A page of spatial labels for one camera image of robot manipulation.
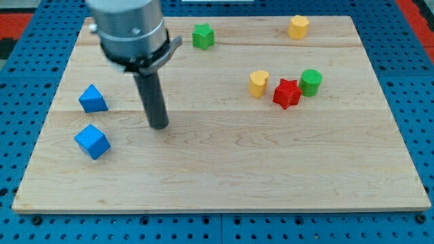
wood grain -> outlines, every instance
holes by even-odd
[[[13,209],[24,214],[420,211],[431,206],[349,17],[166,18],[184,45],[160,71],[169,127],[149,128],[130,75],[109,66],[87,19]],[[194,24],[216,44],[191,46]],[[282,110],[280,78],[323,74],[318,95]],[[270,72],[261,99],[249,74]],[[93,83],[110,111],[85,114]],[[93,161],[73,137],[93,124],[112,148]]]

